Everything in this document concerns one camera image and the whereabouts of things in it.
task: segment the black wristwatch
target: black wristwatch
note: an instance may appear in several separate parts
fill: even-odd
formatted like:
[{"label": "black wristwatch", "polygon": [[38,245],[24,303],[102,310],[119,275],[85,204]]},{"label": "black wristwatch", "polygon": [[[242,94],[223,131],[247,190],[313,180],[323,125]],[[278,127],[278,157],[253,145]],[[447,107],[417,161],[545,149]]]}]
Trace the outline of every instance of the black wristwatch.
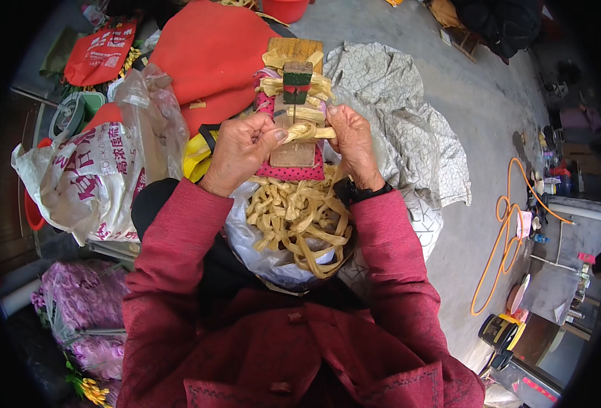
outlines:
[{"label": "black wristwatch", "polygon": [[334,192],[336,196],[345,204],[346,207],[356,202],[372,199],[373,197],[386,194],[391,190],[393,190],[393,187],[391,187],[391,184],[389,183],[385,183],[384,187],[377,191],[372,191],[370,189],[360,190],[348,177],[341,179],[334,184]]}]

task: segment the orange hose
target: orange hose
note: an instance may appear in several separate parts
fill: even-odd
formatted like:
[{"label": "orange hose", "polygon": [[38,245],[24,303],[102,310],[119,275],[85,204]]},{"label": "orange hose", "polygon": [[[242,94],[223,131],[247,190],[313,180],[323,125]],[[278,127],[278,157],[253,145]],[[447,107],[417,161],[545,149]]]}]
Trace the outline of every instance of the orange hose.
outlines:
[{"label": "orange hose", "polygon": [[[478,314],[482,313],[482,311],[484,309],[486,309],[486,306],[488,306],[488,304],[491,301],[493,292],[495,292],[495,290],[496,290],[496,286],[498,285],[498,280],[500,280],[500,273],[506,274],[511,270],[513,263],[516,261],[516,256],[518,255],[518,248],[520,248],[520,246],[523,244],[522,240],[519,239],[519,237],[517,237],[517,236],[514,236],[511,239],[509,239],[509,237],[508,237],[511,216],[514,214],[514,211],[517,211],[517,214],[520,214],[520,207],[518,207],[517,204],[509,204],[511,202],[509,197],[511,197],[511,165],[513,163],[516,163],[518,165],[518,168],[520,168],[522,177],[525,179],[525,183],[527,184],[527,187],[530,188],[530,190],[532,191],[532,194],[534,194],[534,197],[541,204],[541,206],[543,208],[545,208],[550,214],[555,216],[557,219],[560,219],[564,223],[572,224],[571,221],[563,219],[563,218],[559,217],[558,215],[556,215],[555,213],[551,212],[550,209],[547,208],[545,206],[545,204],[543,204],[543,202],[539,199],[538,195],[536,195],[536,192],[530,185],[530,181],[527,179],[527,175],[525,174],[525,169],[520,164],[520,161],[518,161],[518,159],[516,157],[512,158],[511,161],[508,162],[507,195],[500,196],[500,198],[498,199],[498,202],[496,203],[496,218],[498,219],[499,222],[502,223],[502,226],[500,227],[500,232],[498,233],[496,242],[493,245],[493,250],[491,251],[491,255],[489,255],[488,261],[486,261],[486,267],[484,268],[482,277],[479,278],[479,283],[477,284],[477,289],[475,290],[475,294],[473,295],[473,301],[470,303],[470,314],[473,316],[477,316]],[[504,214],[502,215],[502,217],[500,216],[500,212],[499,212],[501,202],[505,203],[505,211],[504,211]],[[522,230],[524,230],[523,224],[522,224],[522,217],[518,217],[518,219],[520,220],[520,230],[522,231]],[[488,267],[491,265],[491,260],[493,259],[493,256],[495,255],[496,249],[498,249],[498,244],[500,242],[500,237],[502,237],[502,233],[505,233],[505,245],[504,245],[504,250],[502,252],[502,259],[500,260],[500,266],[498,266],[498,274],[496,275],[496,281],[493,282],[493,288],[491,289],[491,293],[488,294],[488,298],[486,298],[486,301],[484,302],[484,306],[482,306],[482,308],[480,310],[475,311],[475,303],[477,302],[477,294],[479,293],[479,289],[482,287],[482,282],[484,282],[484,278],[486,277],[486,273],[488,272]],[[511,264],[509,264],[508,268],[505,268],[505,262],[507,261],[509,249],[511,248],[511,245],[514,242],[517,242],[516,250],[513,253],[513,257],[511,258]]]}]

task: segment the elderly woman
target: elderly woman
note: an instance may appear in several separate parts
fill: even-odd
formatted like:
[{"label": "elderly woman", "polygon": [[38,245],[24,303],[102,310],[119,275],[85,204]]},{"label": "elderly woman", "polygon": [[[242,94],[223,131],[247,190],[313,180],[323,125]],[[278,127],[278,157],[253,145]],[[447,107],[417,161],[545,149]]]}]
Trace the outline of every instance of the elderly woman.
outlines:
[{"label": "elderly woman", "polygon": [[369,123],[345,105],[327,120],[359,190],[349,204],[369,308],[354,311],[338,279],[302,298],[271,292],[234,259],[219,235],[228,197],[287,133],[266,114],[225,121],[198,185],[162,180],[134,202],[142,249],[123,300],[118,407],[482,406],[481,381],[448,353],[439,295]]}]

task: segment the black bag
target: black bag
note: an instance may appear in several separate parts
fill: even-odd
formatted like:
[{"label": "black bag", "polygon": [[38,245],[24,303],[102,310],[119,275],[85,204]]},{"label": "black bag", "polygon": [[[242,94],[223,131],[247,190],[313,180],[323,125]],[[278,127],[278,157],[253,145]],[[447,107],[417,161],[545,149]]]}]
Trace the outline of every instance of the black bag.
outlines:
[{"label": "black bag", "polygon": [[493,53],[511,58],[541,28],[537,0],[451,0],[466,28],[481,35]]}]

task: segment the red jacket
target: red jacket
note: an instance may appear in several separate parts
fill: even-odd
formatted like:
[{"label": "red jacket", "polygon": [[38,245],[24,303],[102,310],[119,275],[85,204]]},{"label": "red jacket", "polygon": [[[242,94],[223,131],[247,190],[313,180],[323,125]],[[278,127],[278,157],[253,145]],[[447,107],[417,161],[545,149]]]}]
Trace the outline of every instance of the red jacket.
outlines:
[{"label": "red jacket", "polygon": [[202,258],[231,207],[183,179],[144,234],[123,300],[118,407],[482,406],[481,381],[448,353],[397,191],[351,207],[370,321],[244,289],[223,311],[235,323],[198,334]]}]

